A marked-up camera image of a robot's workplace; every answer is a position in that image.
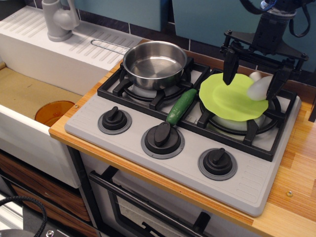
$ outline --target sink basin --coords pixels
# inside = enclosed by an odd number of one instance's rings
[[[123,58],[90,45],[92,39],[126,47],[141,40],[81,21],[70,39],[52,42],[47,37],[42,10],[29,6],[0,21],[0,57],[7,67],[80,95],[89,91]]]
[[[52,42],[42,10],[28,6],[0,21],[0,58],[5,63],[0,70],[0,149],[74,188],[80,182],[67,147],[33,117],[44,103],[77,102],[122,59],[91,45],[92,39],[127,47],[140,41],[81,22],[70,39]]]

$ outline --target lime green plate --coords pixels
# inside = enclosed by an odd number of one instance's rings
[[[204,106],[218,117],[234,121],[256,119],[268,108],[268,101],[254,101],[247,96],[253,80],[236,74],[230,85],[223,81],[223,74],[213,74],[202,82],[199,97]]]

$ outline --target metal saucepan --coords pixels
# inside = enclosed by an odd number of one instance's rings
[[[122,53],[95,44],[95,41],[109,43],[128,49]],[[187,55],[179,46],[164,41],[149,41],[132,48],[107,41],[93,39],[92,45],[124,55],[123,65],[128,78],[134,85],[146,90],[162,90],[177,84],[187,63]]]

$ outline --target stovetop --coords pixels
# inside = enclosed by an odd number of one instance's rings
[[[267,114],[278,115],[273,128],[262,134],[246,133],[245,136],[218,132],[214,124],[209,125],[207,121],[212,116],[209,112],[201,112],[196,97],[176,125],[184,138],[180,153],[172,158],[153,158],[144,152],[142,137],[150,128],[165,121],[177,98],[162,102],[161,98],[166,96],[157,94],[159,98],[154,96],[153,100],[145,102],[131,99],[118,82],[122,70],[115,72],[99,88],[98,94],[93,95],[68,120],[65,130],[245,213],[260,215],[301,105],[299,97],[282,91],[275,105],[280,107],[280,111]],[[209,67],[196,64],[193,60],[190,71],[193,79],[191,82],[186,79],[182,83],[180,88],[184,90],[190,87],[198,90],[204,79],[211,73],[219,72],[211,72]],[[98,127],[99,118],[115,106],[131,116],[130,128],[117,135],[105,134]],[[220,148],[234,157],[236,165],[235,173],[222,181],[208,178],[199,169],[199,157],[205,151]]]

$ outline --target faucet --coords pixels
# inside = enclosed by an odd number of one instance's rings
[[[70,10],[64,10],[60,0],[42,0],[47,35],[51,41],[61,42],[72,35],[72,30],[79,25],[75,0],[68,0]]]

